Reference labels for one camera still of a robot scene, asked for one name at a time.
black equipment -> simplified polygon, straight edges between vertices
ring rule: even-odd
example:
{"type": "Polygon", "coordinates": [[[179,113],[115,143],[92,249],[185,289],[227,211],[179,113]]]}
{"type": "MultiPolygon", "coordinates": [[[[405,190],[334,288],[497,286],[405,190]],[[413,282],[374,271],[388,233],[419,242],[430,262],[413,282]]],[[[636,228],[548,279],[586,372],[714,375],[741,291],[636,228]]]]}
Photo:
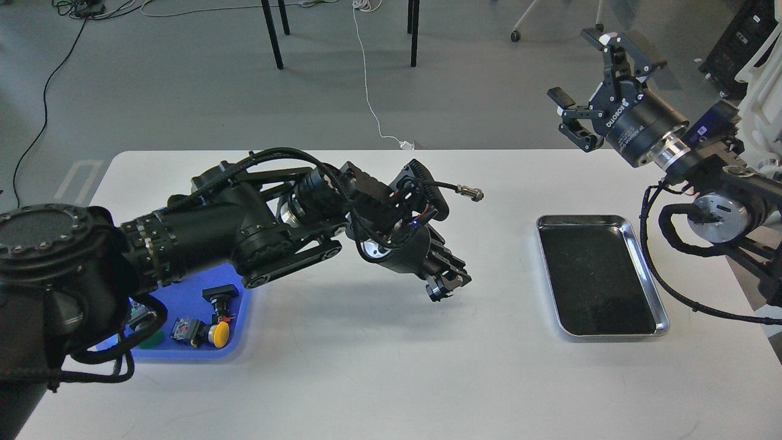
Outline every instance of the black equipment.
{"type": "MultiPolygon", "coordinates": [[[[739,158],[744,145],[736,139],[736,107],[721,101],[687,129],[689,121],[647,86],[649,76],[666,64],[648,41],[637,32],[601,34],[585,29],[582,35],[602,52],[604,79],[586,106],[577,106],[559,87],[548,91],[559,106],[559,131],[587,152],[608,141],[633,167],[656,163],[665,172],[663,189],[686,181],[685,189],[692,189],[697,198],[666,206],[659,217],[671,246],[702,257],[732,258],[759,278],[760,293],[770,305],[782,306],[782,247],[747,238],[782,205],[782,184],[739,158]],[[581,125],[583,119],[592,121],[594,132],[581,125]],[[671,221],[674,214],[686,215],[690,227],[712,246],[684,243],[671,221]]],[[[644,209],[642,218],[648,215],[644,209]]],[[[696,311],[704,311],[695,304],[696,311]]]]}
{"type": "MultiPolygon", "coordinates": [[[[760,50],[776,26],[773,0],[744,0],[698,70],[716,82],[723,98],[744,98],[747,83],[736,81],[736,74],[760,50]]],[[[757,65],[765,63],[770,50],[757,65]]]]}
{"type": "Polygon", "coordinates": [[[415,159],[386,185],[350,162],[337,169],[275,148],[222,162],[192,182],[190,195],[119,228],[101,207],[42,204],[0,215],[0,438],[16,436],[47,387],[129,379],[130,350],[167,317],[149,293],[226,261],[246,287],[258,287],[334,257],[342,249],[334,237],[347,231],[364,260],[426,280],[432,301],[472,280],[429,221],[448,216],[438,186],[475,201],[483,194],[436,182],[415,159]],[[247,171],[276,159],[315,166],[247,171]],[[129,298],[147,312],[125,336],[129,298]],[[115,334],[113,347],[89,350],[115,334]],[[62,371],[68,355],[114,361],[114,372],[62,371]]]}

blue tray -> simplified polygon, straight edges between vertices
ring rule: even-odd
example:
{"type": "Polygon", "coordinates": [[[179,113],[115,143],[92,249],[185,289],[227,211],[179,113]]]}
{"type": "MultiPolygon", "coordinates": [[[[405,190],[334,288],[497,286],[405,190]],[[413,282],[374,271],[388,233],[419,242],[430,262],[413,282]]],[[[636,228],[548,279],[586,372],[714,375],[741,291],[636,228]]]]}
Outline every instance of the blue tray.
{"type": "MultiPolygon", "coordinates": [[[[163,302],[168,309],[168,319],[160,329],[163,332],[163,342],[152,348],[134,348],[132,350],[134,359],[219,359],[231,354],[239,345],[252,292],[242,287],[242,279],[231,265],[219,265],[190,275],[180,283],[156,290],[151,295],[163,302]],[[201,297],[201,291],[226,284],[236,286],[239,295],[231,299],[228,305],[228,310],[235,315],[235,318],[228,323],[231,327],[231,335],[223,348],[217,349],[208,342],[196,348],[190,344],[174,341],[169,337],[177,318],[194,318],[207,324],[211,323],[214,309],[201,297]]],[[[126,328],[125,331],[126,334],[132,332],[129,328],[126,328]]],[[[117,339],[111,337],[95,347],[102,350],[115,345],[116,342],[117,339]]]]}

stainless steel tray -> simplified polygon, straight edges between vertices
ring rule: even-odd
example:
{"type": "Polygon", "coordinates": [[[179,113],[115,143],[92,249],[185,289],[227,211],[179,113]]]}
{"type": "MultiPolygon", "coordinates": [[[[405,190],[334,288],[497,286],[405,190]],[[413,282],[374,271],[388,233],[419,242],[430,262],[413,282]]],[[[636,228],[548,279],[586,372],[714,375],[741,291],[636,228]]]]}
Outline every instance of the stainless steel tray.
{"type": "Polygon", "coordinates": [[[630,223],[544,215],[538,238],[560,327],[573,337],[662,336],[669,329],[630,223]]]}

yellow button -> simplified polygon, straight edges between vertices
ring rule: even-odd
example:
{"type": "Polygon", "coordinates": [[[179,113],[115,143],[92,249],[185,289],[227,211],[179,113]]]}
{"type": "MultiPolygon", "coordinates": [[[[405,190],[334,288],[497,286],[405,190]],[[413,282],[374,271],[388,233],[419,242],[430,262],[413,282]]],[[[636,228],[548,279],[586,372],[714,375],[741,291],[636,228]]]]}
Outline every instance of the yellow button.
{"type": "Polygon", "coordinates": [[[216,326],[212,326],[209,329],[209,342],[217,348],[223,348],[228,343],[230,334],[231,329],[228,327],[228,323],[220,321],[216,326]]]}

black chair leg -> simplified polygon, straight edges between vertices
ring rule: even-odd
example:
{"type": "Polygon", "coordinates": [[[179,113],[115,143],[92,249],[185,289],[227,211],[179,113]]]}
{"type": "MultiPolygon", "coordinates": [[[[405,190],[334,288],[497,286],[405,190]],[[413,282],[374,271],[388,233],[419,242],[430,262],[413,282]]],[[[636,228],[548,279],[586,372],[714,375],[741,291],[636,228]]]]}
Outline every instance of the black chair leg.
{"type": "Polygon", "coordinates": [[[410,67],[418,63],[418,7],[421,0],[410,0],[413,3],[413,45],[410,49],[410,67]]]}
{"type": "Polygon", "coordinates": [[[413,0],[407,0],[407,33],[413,33],[413,0]]]}
{"type": "Polygon", "coordinates": [[[288,13],[285,11],[285,0],[277,0],[277,6],[280,9],[280,18],[282,18],[282,31],[285,35],[291,34],[291,28],[288,27],[288,13]]]}
{"type": "Polygon", "coordinates": [[[280,54],[280,45],[277,42],[277,31],[274,30],[274,20],[271,18],[269,0],[260,0],[260,5],[264,9],[266,28],[269,30],[269,40],[271,40],[271,50],[274,51],[274,61],[277,62],[277,68],[282,70],[282,54],[280,54]]]}

